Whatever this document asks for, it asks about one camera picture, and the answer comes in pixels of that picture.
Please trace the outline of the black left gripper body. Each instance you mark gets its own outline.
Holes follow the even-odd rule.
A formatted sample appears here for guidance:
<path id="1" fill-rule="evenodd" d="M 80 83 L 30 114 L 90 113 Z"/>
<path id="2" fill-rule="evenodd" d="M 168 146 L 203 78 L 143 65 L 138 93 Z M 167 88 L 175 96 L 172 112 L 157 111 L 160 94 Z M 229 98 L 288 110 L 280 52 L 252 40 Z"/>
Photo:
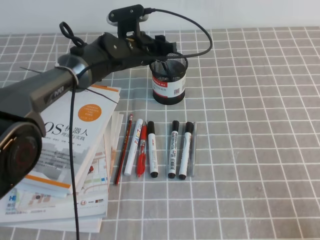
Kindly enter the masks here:
<path id="1" fill-rule="evenodd" d="M 165 61 L 177 52 L 176 42 L 167 41 L 164 35 L 152 38 L 144 32 L 124 38 L 106 32 L 99 44 L 106 53 L 104 64 L 111 73 Z"/>

